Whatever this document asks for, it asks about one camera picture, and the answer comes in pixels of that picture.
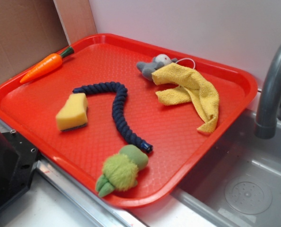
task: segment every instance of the yellow sponge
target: yellow sponge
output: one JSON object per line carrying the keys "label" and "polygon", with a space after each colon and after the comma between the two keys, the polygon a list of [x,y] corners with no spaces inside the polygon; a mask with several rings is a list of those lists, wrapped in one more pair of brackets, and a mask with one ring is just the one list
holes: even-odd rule
{"label": "yellow sponge", "polygon": [[58,129],[64,131],[86,125],[88,123],[87,107],[88,101],[85,93],[71,94],[56,115]]}

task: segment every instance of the yellow towel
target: yellow towel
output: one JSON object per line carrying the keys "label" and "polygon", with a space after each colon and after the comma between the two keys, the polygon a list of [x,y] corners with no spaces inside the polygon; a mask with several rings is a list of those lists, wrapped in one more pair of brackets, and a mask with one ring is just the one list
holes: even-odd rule
{"label": "yellow towel", "polygon": [[197,130],[213,132],[219,117],[219,94],[215,87],[198,71],[171,63],[152,73],[156,85],[177,84],[176,88],[157,91],[160,103],[176,105],[193,102],[194,107],[205,122]]}

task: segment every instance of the orange carrot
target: orange carrot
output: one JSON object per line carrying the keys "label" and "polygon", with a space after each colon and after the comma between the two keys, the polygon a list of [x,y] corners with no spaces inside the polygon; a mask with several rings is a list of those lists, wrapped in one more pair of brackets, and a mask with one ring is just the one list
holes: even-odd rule
{"label": "orange carrot", "polygon": [[21,78],[20,83],[24,84],[33,79],[41,77],[54,69],[57,69],[63,63],[63,58],[74,53],[74,50],[69,46],[61,54],[52,53],[48,57],[45,57],[42,61],[36,64],[26,75]]}

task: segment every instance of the red tray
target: red tray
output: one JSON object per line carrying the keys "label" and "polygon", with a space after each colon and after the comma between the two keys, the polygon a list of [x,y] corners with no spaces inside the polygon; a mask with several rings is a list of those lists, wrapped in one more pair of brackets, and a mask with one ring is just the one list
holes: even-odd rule
{"label": "red tray", "polygon": [[[137,187],[103,198],[122,208],[144,206],[170,193],[257,92],[256,81],[247,72],[116,35],[92,35],[72,47],[76,53],[49,75],[21,85],[26,70],[0,85],[0,118],[96,193],[95,182],[102,174],[104,160],[126,145],[111,116],[115,94],[87,97],[86,127],[60,132],[55,115],[76,87],[110,81],[124,84],[128,89],[125,118],[133,132],[154,150],[148,167],[139,172]],[[219,121],[211,135],[196,130],[203,121],[191,103],[164,106],[158,102],[155,92],[173,85],[156,86],[136,68],[138,61],[150,62],[160,53],[192,58],[196,69],[217,89]],[[179,64],[192,67],[191,61]]]}

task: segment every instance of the gray sink basin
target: gray sink basin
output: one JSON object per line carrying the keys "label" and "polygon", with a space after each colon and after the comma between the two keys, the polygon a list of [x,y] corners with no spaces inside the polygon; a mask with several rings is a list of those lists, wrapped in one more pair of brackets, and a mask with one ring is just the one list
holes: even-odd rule
{"label": "gray sink basin", "polygon": [[254,118],[244,111],[173,192],[217,226],[281,227],[281,122],[262,140]]}

